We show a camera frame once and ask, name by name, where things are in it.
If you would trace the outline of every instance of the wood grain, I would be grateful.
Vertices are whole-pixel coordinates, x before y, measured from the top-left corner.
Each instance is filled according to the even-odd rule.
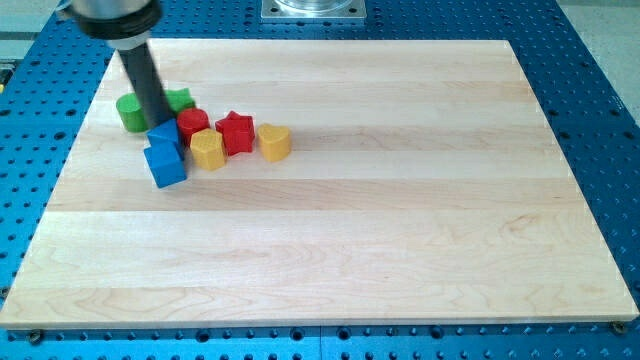
[[[112,61],[0,324],[630,320],[636,305],[508,43],[154,40],[212,120],[289,126],[158,190]]]

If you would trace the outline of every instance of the plastic block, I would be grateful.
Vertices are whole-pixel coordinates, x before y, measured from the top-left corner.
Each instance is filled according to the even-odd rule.
[[[191,135],[209,127],[209,116],[204,110],[191,108],[178,115],[178,129],[185,146],[190,146]]]
[[[227,155],[253,151],[253,140],[256,137],[253,117],[231,111],[227,117],[216,121],[216,130],[222,133]]]
[[[260,125],[258,145],[267,161],[280,161],[291,153],[291,130],[286,126]]]
[[[204,129],[191,137],[191,152],[198,167],[206,170],[218,169],[226,163],[222,134],[213,129]]]
[[[136,94],[122,95],[116,101],[116,109],[118,109],[122,124],[127,131],[133,133],[147,131],[147,122],[144,119]]]
[[[176,147],[168,142],[160,142],[144,149],[144,156],[159,188],[187,179],[184,166]]]
[[[147,138],[151,146],[156,146],[161,142],[170,142],[178,151],[180,159],[184,160],[184,147],[182,146],[182,140],[180,139],[180,132],[178,131],[178,123],[175,119],[170,119],[164,123],[156,126],[155,128],[147,132]]]
[[[196,107],[196,101],[191,97],[191,93],[188,88],[180,90],[166,90],[167,101],[173,114],[178,116],[186,109]]]

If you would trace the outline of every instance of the blue block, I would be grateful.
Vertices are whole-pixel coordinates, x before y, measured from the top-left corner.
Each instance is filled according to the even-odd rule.
[[[171,142],[176,147],[180,160],[184,160],[184,148],[180,141],[180,132],[176,119],[167,120],[147,132],[147,138],[151,146],[156,146],[161,142]]]
[[[184,165],[173,143],[162,141],[144,149],[153,179],[159,188],[187,179]]]

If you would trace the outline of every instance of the yellow block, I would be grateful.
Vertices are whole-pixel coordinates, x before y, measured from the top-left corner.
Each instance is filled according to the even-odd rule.
[[[258,144],[267,161],[280,161],[291,152],[291,130],[286,126],[260,125]]]
[[[205,170],[215,170],[226,163],[222,134],[215,130],[204,129],[193,134],[190,147],[196,165]]]

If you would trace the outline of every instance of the metal mount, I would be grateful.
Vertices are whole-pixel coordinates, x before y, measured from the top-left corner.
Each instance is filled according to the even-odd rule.
[[[346,22],[364,24],[365,0],[262,0],[263,23]]]

